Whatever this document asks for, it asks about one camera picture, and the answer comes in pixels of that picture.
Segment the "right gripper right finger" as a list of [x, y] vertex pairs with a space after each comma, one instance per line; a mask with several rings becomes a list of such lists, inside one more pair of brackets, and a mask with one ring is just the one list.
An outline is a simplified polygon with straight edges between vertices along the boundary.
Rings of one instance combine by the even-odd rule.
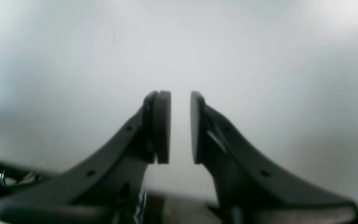
[[358, 224], [358, 204], [278, 166], [200, 92], [190, 96], [193, 160], [213, 178], [225, 224]]

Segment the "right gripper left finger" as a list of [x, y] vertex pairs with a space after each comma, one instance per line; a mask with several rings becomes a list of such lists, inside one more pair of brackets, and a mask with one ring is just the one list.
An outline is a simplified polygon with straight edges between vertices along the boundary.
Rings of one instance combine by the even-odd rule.
[[0, 200], [8, 224], [135, 223], [149, 164], [168, 164], [171, 93], [153, 91], [122, 128], [67, 172]]

